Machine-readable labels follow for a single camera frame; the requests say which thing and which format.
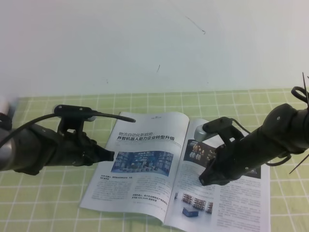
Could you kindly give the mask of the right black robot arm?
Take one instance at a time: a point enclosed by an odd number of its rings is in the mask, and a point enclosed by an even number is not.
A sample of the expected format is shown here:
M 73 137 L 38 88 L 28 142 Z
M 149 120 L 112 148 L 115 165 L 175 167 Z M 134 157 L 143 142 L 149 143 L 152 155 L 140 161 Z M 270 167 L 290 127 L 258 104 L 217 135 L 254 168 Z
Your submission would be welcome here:
M 309 148 L 308 109 L 296 110 L 287 103 L 277 106 L 262 126 L 246 136 L 232 122 L 231 118 L 221 117 L 195 130 L 194 139 L 198 142 L 216 135 L 223 141 L 199 176 L 203 186 L 226 185 L 274 158 L 286 162 L 291 155 Z

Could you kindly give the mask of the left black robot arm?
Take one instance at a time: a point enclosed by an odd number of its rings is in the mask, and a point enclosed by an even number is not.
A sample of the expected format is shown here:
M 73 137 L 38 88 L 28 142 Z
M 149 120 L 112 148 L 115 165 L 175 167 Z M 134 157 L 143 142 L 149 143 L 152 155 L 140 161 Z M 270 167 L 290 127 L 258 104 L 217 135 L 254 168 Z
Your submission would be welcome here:
M 48 166 L 91 166 L 113 161 L 115 152 L 90 139 L 82 117 L 62 117 L 57 131 L 33 124 L 9 139 L 0 149 L 1 171 L 37 175 Z

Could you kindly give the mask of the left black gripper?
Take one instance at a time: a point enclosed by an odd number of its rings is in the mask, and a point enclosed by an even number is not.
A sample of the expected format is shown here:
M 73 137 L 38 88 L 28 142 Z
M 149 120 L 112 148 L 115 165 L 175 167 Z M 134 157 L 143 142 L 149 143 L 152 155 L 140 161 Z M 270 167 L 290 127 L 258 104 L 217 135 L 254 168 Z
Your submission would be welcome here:
M 38 174 L 47 166 L 91 166 L 97 162 L 113 161 L 114 151 L 109 151 L 90 139 L 83 127 L 63 135 L 37 126 L 35 134 L 41 143 L 38 158 L 33 165 Z

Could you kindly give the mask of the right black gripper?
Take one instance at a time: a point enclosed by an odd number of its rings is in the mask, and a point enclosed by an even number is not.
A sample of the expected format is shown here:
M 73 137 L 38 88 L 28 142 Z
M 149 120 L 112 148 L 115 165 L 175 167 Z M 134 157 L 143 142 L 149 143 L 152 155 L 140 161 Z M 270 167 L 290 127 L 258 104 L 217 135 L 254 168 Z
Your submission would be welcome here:
M 259 168 L 266 162 L 264 135 L 248 135 L 221 149 L 215 160 L 200 176 L 203 186 L 226 185 Z

